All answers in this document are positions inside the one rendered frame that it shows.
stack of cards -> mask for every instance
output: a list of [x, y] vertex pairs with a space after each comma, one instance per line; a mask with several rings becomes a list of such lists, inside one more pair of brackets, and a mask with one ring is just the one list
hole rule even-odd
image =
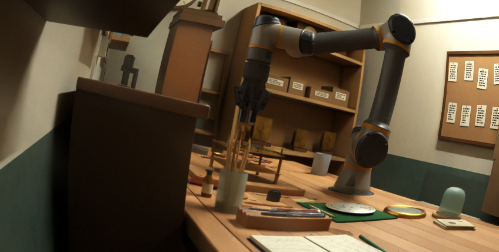
[[433, 221], [439, 227], [445, 230], [475, 230], [476, 226], [465, 220], [446, 220], [438, 218]]

robotic arm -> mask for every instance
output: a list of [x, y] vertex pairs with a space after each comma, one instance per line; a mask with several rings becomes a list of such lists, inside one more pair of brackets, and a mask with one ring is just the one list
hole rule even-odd
[[249, 42], [244, 81], [235, 87], [239, 121], [254, 124], [257, 112], [265, 108], [271, 93], [265, 89], [272, 53], [275, 48], [300, 58], [307, 55], [376, 49], [385, 51], [380, 80], [369, 118], [355, 127], [350, 136], [347, 158], [340, 176], [331, 190], [369, 195], [371, 169], [383, 162], [388, 152], [390, 121], [397, 100], [404, 62], [409, 57], [416, 36], [414, 25], [403, 14], [392, 15], [381, 27], [356, 31], [312, 33], [280, 24], [276, 17], [256, 18]]

silver disc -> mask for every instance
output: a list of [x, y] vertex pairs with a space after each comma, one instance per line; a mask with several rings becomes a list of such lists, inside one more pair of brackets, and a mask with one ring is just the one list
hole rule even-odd
[[375, 208], [372, 208], [371, 206], [363, 205], [363, 204], [358, 204], [358, 203], [349, 203], [349, 202], [331, 202], [331, 203], [326, 203], [325, 205], [331, 210], [342, 212], [342, 213], [349, 213], [349, 214], [372, 214], [376, 212]]

green pen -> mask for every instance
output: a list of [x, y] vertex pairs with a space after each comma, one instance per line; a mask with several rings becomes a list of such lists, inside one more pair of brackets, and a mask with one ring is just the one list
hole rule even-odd
[[383, 248], [377, 246], [374, 242], [372, 242], [371, 240], [369, 240], [367, 237], [363, 236], [362, 234], [359, 235], [359, 238], [362, 239], [362, 240], [364, 240], [365, 242], [367, 242], [367, 244], [369, 244], [370, 246], [373, 246], [374, 248], [376, 248], [378, 250], [386, 252]]

green wainscoting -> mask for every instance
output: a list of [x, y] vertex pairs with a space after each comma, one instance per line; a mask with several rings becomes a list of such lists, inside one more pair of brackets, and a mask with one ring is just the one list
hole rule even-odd
[[0, 170], [0, 251], [68, 251], [71, 117]]
[[371, 186], [437, 206], [447, 188], [460, 187], [466, 192], [464, 214], [499, 224], [499, 218], [481, 211], [488, 178], [484, 174], [388, 154], [380, 166], [372, 169]]

